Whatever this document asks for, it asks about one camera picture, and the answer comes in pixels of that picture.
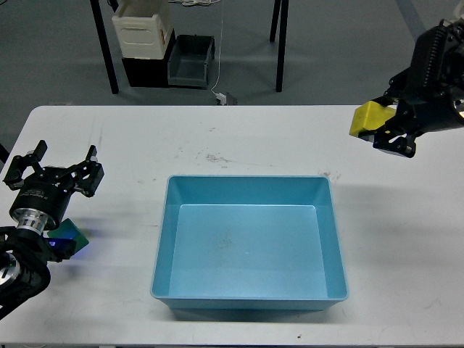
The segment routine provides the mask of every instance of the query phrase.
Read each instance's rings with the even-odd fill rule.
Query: yellow block
[[[358,137],[360,132],[374,131],[384,125],[395,113],[396,110],[392,107],[383,107],[374,101],[368,101],[355,110],[349,134]]]

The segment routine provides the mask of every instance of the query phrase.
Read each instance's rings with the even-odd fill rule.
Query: green block
[[[63,220],[56,230],[48,231],[50,238],[72,239],[76,242],[75,252],[88,244],[88,239],[79,231],[70,219]]]

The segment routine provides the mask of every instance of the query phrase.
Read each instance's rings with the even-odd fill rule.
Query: white cable
[[[223,45],[223,30],[224,30],[224,1],[223,1],[223,10],[220,18],[220,39],[219,39],[219,54],[217,56],[217,80],[215,85],[211,88],[211,92],[215,95],[218,96],[218,94],[214,91],[216,86],[218,85],[219,82],[219,77],[220,77],[220,48]]]
[[[182,4],[185,7],[190,6],[209,6],[211,4],[216,4],[221,0],[169,0],[173,4]]]
[[[452,12],[453,20],[459,20],[461,18],[461,11],[464,8],[464,0],[460,0],[455,10]]]

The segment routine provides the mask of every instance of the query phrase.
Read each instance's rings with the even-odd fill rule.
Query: cable
[[[182,4],[185,7],[191,6],[209,6],[211,4],[216,4],[221,0],[169,0],[173,4]]]
[[[218,96],[218,94],[214,91],[216,86],[218,85],[219,82],[219,77],[220,77],[220,48],[223,45],[223,30],[224,30],[224,1],[223,1],[223,8],[222,8],[222,14],[220,18],[220,39],[219,39],[219,54],[217,56],[217,80],[215,85],[211,88],[211,92],[215,95]]]

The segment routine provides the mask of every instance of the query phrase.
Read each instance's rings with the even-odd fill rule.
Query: blue bin
[[[170,308],[324,310],[347,298],[322,176],[172,176],[152,283]]]

